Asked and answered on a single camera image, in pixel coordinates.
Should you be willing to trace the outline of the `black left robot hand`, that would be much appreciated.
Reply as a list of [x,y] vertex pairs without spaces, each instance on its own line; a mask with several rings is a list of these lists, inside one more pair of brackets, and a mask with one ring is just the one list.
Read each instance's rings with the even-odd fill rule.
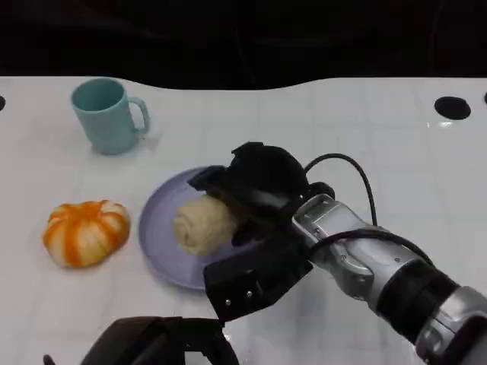
[[117,319],[94,342],[82,363],[185,364],[187,352],[211,364],[238,364],[217,319],[138,316]]

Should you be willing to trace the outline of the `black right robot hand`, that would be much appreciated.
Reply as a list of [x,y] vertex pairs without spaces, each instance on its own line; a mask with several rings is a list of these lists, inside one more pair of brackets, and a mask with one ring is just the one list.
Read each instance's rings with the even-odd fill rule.
[[189,184],[223,202],[237,219],[228,238],[235,254],[204,269],[217,317],[230,322],[282,298],[313,268],[291,229],[291,209],[308,191],[304,168],[285,149],[247,142],[231,163],[206,167]]

